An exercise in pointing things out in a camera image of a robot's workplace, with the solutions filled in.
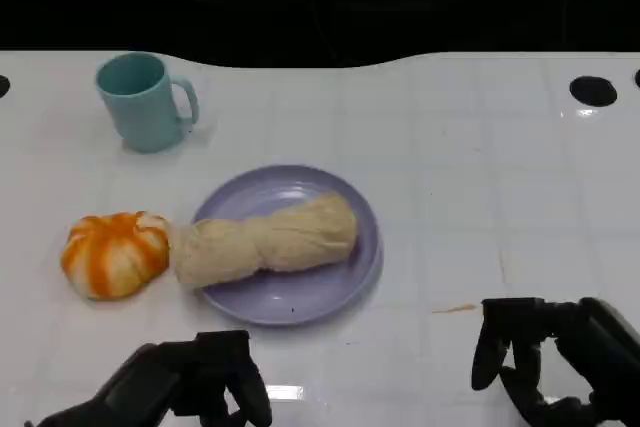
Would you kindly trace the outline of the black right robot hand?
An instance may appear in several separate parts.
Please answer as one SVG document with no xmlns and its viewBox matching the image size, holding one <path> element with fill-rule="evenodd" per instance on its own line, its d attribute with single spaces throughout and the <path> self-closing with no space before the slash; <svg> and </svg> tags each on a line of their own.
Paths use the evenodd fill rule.
<svg viewBox="0 0 640 427">
<path fill-rule="evenodd" d="M 501 380 L 530 426 L 638 425 L 639 334 L 609 303 L 594 297 L 564 303 L 496 298 L 483 300 L 482 312 L 473 390 Z M 539 391 L 540 346 L 548 338 L 591 386 L 588 402 L 576 397 L 549 402 Z"/>
</svg>

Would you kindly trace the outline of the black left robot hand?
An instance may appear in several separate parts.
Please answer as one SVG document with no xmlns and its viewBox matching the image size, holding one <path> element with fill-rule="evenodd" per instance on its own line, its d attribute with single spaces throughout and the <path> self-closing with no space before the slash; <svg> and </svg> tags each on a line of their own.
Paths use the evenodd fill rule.
<svg viewBox="0 0 640 427">
<path fill-rule="evenodd" d="M 157 426 L 167 412 L 202 426 L 270 426 L 266 385 L 245 330 L 146 344 L 97 394 L 121 426 Z"/>
</svg>

